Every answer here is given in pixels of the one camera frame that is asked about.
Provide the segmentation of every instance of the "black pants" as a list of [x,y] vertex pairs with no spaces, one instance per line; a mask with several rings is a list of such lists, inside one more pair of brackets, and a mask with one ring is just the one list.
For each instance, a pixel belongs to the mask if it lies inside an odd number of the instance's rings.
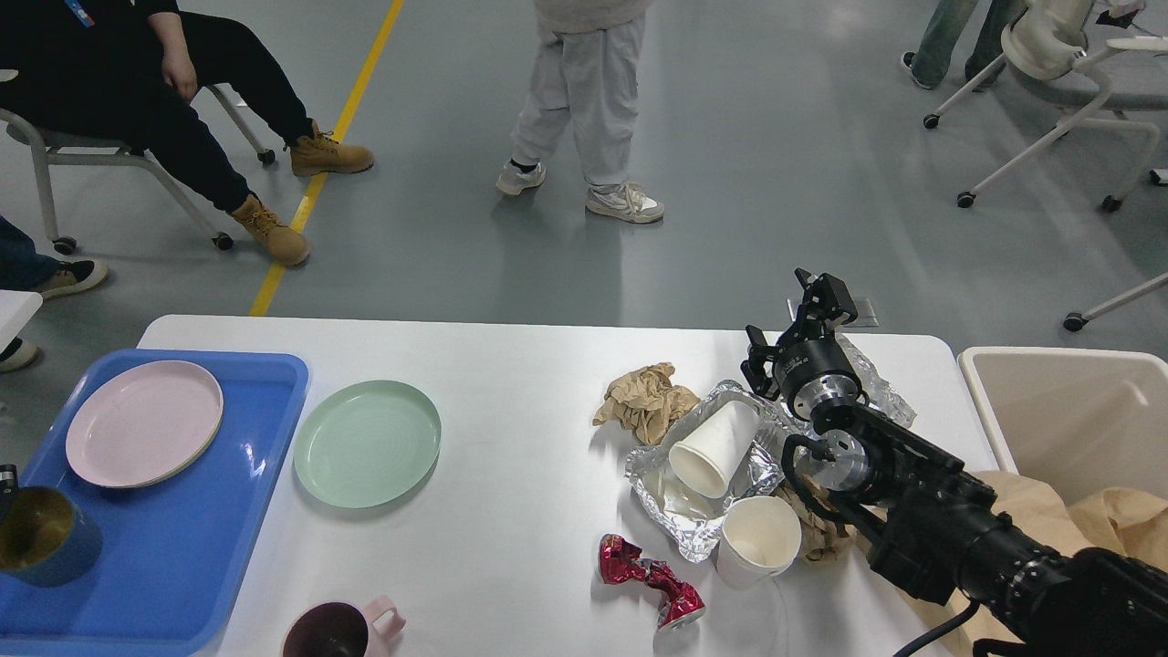
[[[182,12],[200,85],[228,83],[287,144],[311,134],[304,104],[246,26]],[[251,192],[199,115],[162,81],[162,46],[148,26],[100,48],[65,51],[0,84],[0,106],[61,132],[150,148],[171,175],[223,212]]]

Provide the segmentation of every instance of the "hand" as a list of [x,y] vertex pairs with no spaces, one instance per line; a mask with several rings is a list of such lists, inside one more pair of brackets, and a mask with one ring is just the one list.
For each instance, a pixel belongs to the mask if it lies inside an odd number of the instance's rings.
[[162,81],[174,88],[183,101],[190,102],[199,92],[199,76],[190,55],[166,53],[162,55]]

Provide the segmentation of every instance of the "chair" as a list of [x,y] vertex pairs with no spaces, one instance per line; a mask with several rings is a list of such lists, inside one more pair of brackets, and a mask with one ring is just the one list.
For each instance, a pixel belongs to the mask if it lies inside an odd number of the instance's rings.
[[[1064,116],[1027,150],[967,192],[961,192],[957,205],[961,208],[973,206],[990,184],[1072,129],[1094,127],[1131,131],[1145,137],[1135,161],[1118,188],[1103,200],[1101,209],[1114,212],[1122,206],[1124,198],[1140,177],[1148,172],[1160,140],[1160,130],[1155,124],[1129,120],[1126,112],[1168,110],[1168,74],[1150,56],[1168,53],[1168,39],[1131,37],[1115,27],[1087,28],[1093,0],[1027,0],[1027,5],[1022,18],[1002,30],[1002,55],[926,116],[925,127],[937,127],[941,116],[972,94],[995,67],[1002,65],[1002,61],[1026,91],[1057,106]],[[1089,29],[1092,36],[1104,37],[1101,47],[1090,54]],[[1135,53],[1112,60],[1128,51]],[[1111,112],[1114,118],[1097,118],[1093,116],[1097,111]]]
[[[0,70],[0,83],[14,78],[18,71]],[[231,105],[227,95],[218,87],[207,87],[227,111],[235,125],[243,132],[244,138],[256,150],[256,158],[265,166],[276,161],[276,153],[264,146],[256,138],[255,133],[243,122],[243,117]],[[231,236],[227,233],[215,230],[207,219],[192,205],[187,195],[182,193],[179,185],[162,170],[158,162],[146,158],[145,152],[134,148],[130,144],[117,139],[99,139],[93,137],[82,137],[65,132],[56,132],[36,127],[25,118],[0,108],[0,120],[8,124],[8,136],[28,146],[33,153],[33,172],[36,175],[36,189],[41,200],[41,219],[44,222],[44,234],[53,242],[53,248],[58,254],[71,255],[77,250],[77,241],[67,235],[61,235],[57,230],[57,215],[53,203],[53,182],[49,179],[50,165],[92,165],[92,166],[134,166],[148,171],[166,188],[174,200],[182,207],[195,226],[210,237],[211,243],[220,250],[228,250],[234,245]],[[112,153],[62,153],[62,148],[112,148]]]
[[1142,297],[1143,295],[1147,295],[1148,292],[1152,292],[1154,290],[1159,290],[1164,285],[1168,285],[1168,271],[1161,274],[1160,276],[1156,276],[1155,278],[1148,281],[1147,283],[1143,283],[1142,285],[1136,285],[1135,288],[1132,288],[1131,290],[1124,292],[1122,295],[1111,298],[1086,312],[1066,313],[1066,318],[1063,319],[1063,328],[1066,328],[1068,331],[1071,332],[1079,331],[1080,328],[1086,326],[1087,321],[1091,321],[1092,319],[1099,317],[1100,314],[1111,312],[1128,302],[1134,302],[1135,299]]

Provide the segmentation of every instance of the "white hoodie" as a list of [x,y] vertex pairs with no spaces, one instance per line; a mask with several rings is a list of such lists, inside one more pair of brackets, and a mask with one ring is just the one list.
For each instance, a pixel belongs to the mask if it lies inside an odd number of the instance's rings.
[[535,0],[540,25],[575,34],[624,25],[648,9],[653,0]]

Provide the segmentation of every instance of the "aluminum foil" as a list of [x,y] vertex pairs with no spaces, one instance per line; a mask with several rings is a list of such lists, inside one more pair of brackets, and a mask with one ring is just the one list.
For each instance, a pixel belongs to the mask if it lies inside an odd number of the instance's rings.
[[[843,336],[837,336],[836,340],[869,395],[868,406],[902,427],[911,427],[917,416],[912,407],[880,378],[876,367],[850,340]],[[667,457],[674,443],[686,438],[729,401],[750,406],[762,422],[746,456],[730,479],[726,495],[721,499],[710,499],[682,484]],[[632,483],[649,517],[677,541],[677,552],[686,560],[698,563],[714,552],[722,535],[722,520],[731,504],[756,495],[771,495],[783,483],[779,455],[791,434],[819,437],[811,423],[797,420],[781,404],[751,393],[737,381],[722,381],[669,428],[661,444],[633,449],[625,459],[625,477]]]

